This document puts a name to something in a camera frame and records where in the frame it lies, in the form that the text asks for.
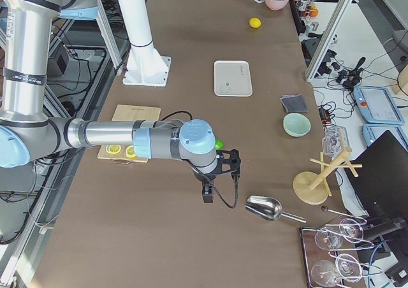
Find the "light green bowl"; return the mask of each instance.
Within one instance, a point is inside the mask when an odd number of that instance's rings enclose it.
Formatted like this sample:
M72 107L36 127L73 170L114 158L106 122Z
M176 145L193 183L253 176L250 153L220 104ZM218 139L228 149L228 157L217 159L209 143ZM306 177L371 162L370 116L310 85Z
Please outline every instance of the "light green bowl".
M310 131L311 124L306 116L290 113L283 118L283 128L290 136L301 137Z

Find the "metal rod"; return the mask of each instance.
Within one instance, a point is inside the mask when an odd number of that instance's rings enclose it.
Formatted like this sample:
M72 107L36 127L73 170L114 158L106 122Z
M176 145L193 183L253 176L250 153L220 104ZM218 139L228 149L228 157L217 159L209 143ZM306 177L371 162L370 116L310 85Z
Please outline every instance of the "metal rod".
M306 70L306 81L310 82L317 73L323 57L329 48L330 42L333 39L335 31L337 30L337 27L346 14L347 7L351 4L351 1L352 0L339 0L339 3L337 3L333 15L331 16L331 19L327 25L327 28L323 33L319 45L317 46L316 52L313 55L313 58Z
M346 213L340 213L340 212L338 212L338 211L336 211L336 210L331 210L331 209L329 209L326 205L323 205L323 206L321 207L321 210L324 211L324 212L331 212L331 213L335 213L335 214L337 214L337 215L341 215L341 216L345 216L345 217L349 217L349 218L359 219L359 220L363 221L361 224L367 224L367 220L364 219L363 217L354 216L354 215L348 215L348 214L346 214Z
M99 30L101 31L103 40L105 41L110 58L113 62L113 66L115 69L117 69L116 75L120 75L122 73L122 68L119 65L122 62L122 58L120 57L119 49L117 48L112 29L109 25L108 17L106 17L105 9L103 8L101 0L98 0L98 17L96 18L96 22L99 25Z

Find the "white tray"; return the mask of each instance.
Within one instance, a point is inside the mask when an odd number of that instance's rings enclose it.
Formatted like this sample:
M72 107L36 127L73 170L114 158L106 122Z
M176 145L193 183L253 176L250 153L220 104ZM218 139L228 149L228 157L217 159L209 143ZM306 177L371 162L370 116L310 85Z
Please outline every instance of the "white tray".
M215 61L214 93L221 97L251 96L252 83L248 62Z

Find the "metal scoop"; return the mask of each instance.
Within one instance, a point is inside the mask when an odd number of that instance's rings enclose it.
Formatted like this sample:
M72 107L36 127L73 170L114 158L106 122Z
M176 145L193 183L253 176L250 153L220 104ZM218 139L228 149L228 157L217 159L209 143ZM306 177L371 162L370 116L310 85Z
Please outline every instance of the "metal scoop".
M247 199L245 208L255 215L269 221L278 220L281 216L284 216L292 220L306 223L306 219L302 217L283 212L281 202L274 198L250 196Z

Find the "wooden cutting board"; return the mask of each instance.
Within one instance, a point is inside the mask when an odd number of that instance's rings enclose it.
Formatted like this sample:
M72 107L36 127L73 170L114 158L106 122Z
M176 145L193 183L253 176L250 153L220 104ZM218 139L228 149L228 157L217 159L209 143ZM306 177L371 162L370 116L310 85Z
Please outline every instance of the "wooden cutting board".
M148 106L136 106L136 105L122 105L118 104L113 114L112 121L136 121L136 120L159 120L160 108L152 108ZM132 159L126 157L125 150L127 146L121 146L121 150L118 154L109 154L106 151L107 146L101 146L98 159L110 159L118 161L120 163L127 162L147 162L146 158L134 157Z

